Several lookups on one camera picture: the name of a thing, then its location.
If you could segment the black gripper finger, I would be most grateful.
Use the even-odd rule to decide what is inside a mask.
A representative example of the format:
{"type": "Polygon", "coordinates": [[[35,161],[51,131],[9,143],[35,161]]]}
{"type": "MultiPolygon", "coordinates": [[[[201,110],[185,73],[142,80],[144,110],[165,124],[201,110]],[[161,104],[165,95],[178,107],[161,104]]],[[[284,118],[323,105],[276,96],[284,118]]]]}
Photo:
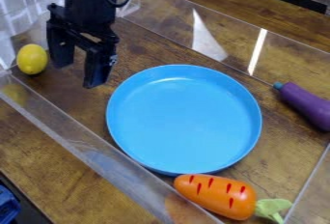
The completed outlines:
{"type": "Polygon", "coordinates": [[[64,68],[73,63],[74,43],[66,31],[46,25],[46,40],[51,62],[55,68],[64,68]]]}
{"type": "Polygon", "coordinates": [[[84,65],[85,88],[93,88],[108,80],[109,72],[117,62],[117,55],[102,51],[98,47],[88,50],[84,65]]]}

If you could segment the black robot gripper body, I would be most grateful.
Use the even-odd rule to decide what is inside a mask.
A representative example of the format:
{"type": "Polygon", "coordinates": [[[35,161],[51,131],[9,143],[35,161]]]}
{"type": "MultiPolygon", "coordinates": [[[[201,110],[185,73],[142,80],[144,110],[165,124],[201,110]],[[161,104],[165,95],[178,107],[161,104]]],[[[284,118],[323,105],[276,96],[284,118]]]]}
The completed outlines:
{"type": "Polygon", "coordinates": [[[60,6],[47,6],[50,19],[46,24],[49,51],[72,49],[76,45],[89,47],[84,38],[89,34],[104,43],[114,45],[118,41],[110,29],[114,23],[116,9],[121,7],[117,0],[64,0],[60,6]]]}

